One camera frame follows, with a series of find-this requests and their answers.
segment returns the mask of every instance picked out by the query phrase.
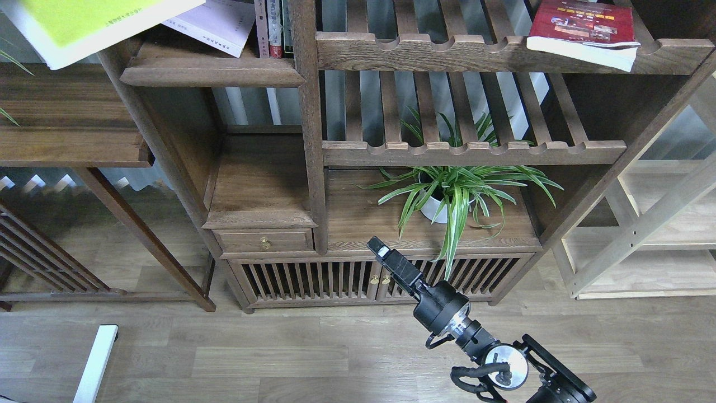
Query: book cover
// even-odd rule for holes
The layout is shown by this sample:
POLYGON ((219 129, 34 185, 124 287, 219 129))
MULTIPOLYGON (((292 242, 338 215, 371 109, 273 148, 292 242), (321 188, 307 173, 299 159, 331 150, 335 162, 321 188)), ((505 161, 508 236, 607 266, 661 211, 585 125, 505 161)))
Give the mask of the book cover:
POLYGON ((258 39, 258 56, 269 56, 269 23, 266 21, 266 0, 254 0, 256 10, 256 37, 258 39))
POLYGON ((251 33, 253 5, 234 0, 207 0, 199 7, 163 22, 167 27, 240 57, 251 33))
POLYGON ((543 0, 527 48, 631 71, 639 43, 632 9, 579 0, 543 0))
POLYGON ((281 26, 281 0, 266 0, 268 14, 268 54, 274 59, 283 55, 283 27, 281 26))
POLYGON ((3 0, 0 9, 51 70, 61 69, 204 0, 3 0))
POLYGON ((291 32, 291 18, 289 15, 289 0, 282 0, 281 15, 284 21, 284 57, 294 56, 294 39, 291 32))

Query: robotic arm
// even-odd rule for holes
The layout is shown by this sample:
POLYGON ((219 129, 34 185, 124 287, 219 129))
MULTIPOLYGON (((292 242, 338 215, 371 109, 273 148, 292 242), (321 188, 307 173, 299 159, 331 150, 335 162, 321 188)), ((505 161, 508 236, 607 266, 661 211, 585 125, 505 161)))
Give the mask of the robotic arm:
POLYGON ((430 331, 425 346, 433 349, 454 340, 479 366, 453 367, 450 378, 460 389, 477 394, 484 402, 506 403, 497 389, 521 387, 527 380, 530 363, 540 373, 542 386, 527 403, 587 403, 596 399, 595 393, 580 378, 528 334, 522 336, 521 342, 501 343, 480 322, 468 317, 470 301, 447 281, 428 285, 412 263, 377 237, 368 241, 368 248, 392 273, 395 282, 417 301, 413 316, 430 331), (461 379, 463 377, 480 382, 469 384, 461 379))

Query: light wooden shelf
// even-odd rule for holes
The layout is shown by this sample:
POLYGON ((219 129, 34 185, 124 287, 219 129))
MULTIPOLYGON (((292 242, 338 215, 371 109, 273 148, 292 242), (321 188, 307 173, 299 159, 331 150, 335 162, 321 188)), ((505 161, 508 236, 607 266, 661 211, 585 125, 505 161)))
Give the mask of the light wooden shelf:
MULTIPOLYGON (((348 3, 348 32, 317 32, 319 69, 409 70, 482 72, 624 73, 569 57, 527 49, 526 37, 516 36, 502 1, 484 1, 492 37, 467 34, 457 1, 441 1, 441 14, 449 40, 436 44, 418 33, 412 4, 395 7, 398 36, 386 42, 367 32, 366 5, 348 3)), ((621 4, 630 5, 628 1, 621 4)), ((642 46, 632 68, 634 74, 690 75, 711 53, 706 39, 654 39, 634 12, 635 34, 642 46)))
MULTIPOLYGON (((656 204, 695 169, 700 161, 638 161, 622 176, 638 214, 656 204)), ((641 250, 715 249, 716 192, 688 204, 676 217, 647 238, 641 250)))
POLYGON ((440 140, 430 76, 424 72, 413 73, 413 81, 425 144, 416 143, 412 134, 408 137, 401 135, 402 124, 398 116, 401 105, 396 96, 393 72, 380 72, 384 136, 380 144, 369 144, 362 127, 360 75, 346 72, 346 135, 342 141, 323 142, 324 163, 329 166, 607 164, 614 163, 627 148, 621 140, 589 139, 560 74, 547 75, 550 90, 542 104, 529 74, 515 75, 515 85, 530 123, 527 139, 531 144, 516 141, 500 84, 493 73, 483 73, 485 97, 499 144, 492 147, 485 141, 478 141, 462 73, 451 72, 447 78, 464 141, 462 146, 452 147, 447 141, 440 140))
MULTIPOLYGON (((405 198, 398 196, 378 205, 378 199, 394 188, 366 190, 356 186, 366 186, 382 180, 384 178, 376 169, 329 172, 329 251, 341 252, 346 256, 367 255, 365 243, 371 237, 377 236, 406 255, 437 255, 444 237, 445 224, 431 225, 430 220, 416 212, 399 240, 397 223, 405 198)), ((495 235, 498 228, 478 229, 470 215, 458 244, 458 254, 542 250, 519 190, 504 190, 515 197, 518 204, 505 204, 505 227, 502 232, 495 235)), ((490 210, 493 217, 484 219, 481 223, 501 222, 497 206, 490 205, 490 210)))
POLYGON ((146 167, 153 158, 100 65, 0 63, 0 166, 146 167))
MULTIPOLYGON (((554 249, 561 270, 590 263, 616 235, 614 228, 573 229, 554 249)), ((610 267, 578 299, 716 295, 716 262, 708 250, 638 250, 610 267)))
POLYGON ((310 228, 303 139, 228 136, 204 229, 310 228))
POLYGON ((259 58, 255 41, 237 59, 167 27, 147 33, 121 80, 138 87, 298 87, 305 82, 293 59, 259 58))

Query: scalloped wooden rail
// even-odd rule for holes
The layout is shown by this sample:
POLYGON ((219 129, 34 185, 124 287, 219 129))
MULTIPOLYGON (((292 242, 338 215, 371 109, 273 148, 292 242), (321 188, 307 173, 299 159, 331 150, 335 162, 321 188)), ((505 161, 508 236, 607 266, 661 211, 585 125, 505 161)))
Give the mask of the scalloped wooden rail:
POLYGON ((444 141, 420 147, 392 142, 373 147, 365 141, 324 141, 323 155, 330 166, 572 165, 614 163, 626 148, 623 141, 585 141, 576 146, 563 141, 539 146, 515 141, 500 147, 485 142, 461 147, 444 141))
MULTIPOLYGON (((320 70, 624 73, 529 50, 526 40, 507 36, 488 44, 481 35, 455 35, 444 44, 435 44, 427 34, 401 34, 386 43, 370 33, 316 33, 320 70)), ((657 39, 637 52, 632 73, 690 75, 713 49, 714 44, 707 39, 657 39)))

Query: brass drawer knob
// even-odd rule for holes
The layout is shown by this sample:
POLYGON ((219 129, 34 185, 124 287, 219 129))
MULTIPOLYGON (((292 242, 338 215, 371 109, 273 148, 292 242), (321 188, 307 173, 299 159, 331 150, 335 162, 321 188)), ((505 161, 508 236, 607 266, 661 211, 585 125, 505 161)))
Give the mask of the brass drawer knob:
POLYGON ((263 250, 269 250, 271 249, 271 241, 267 237, 261 238, 261 249, 263 250))

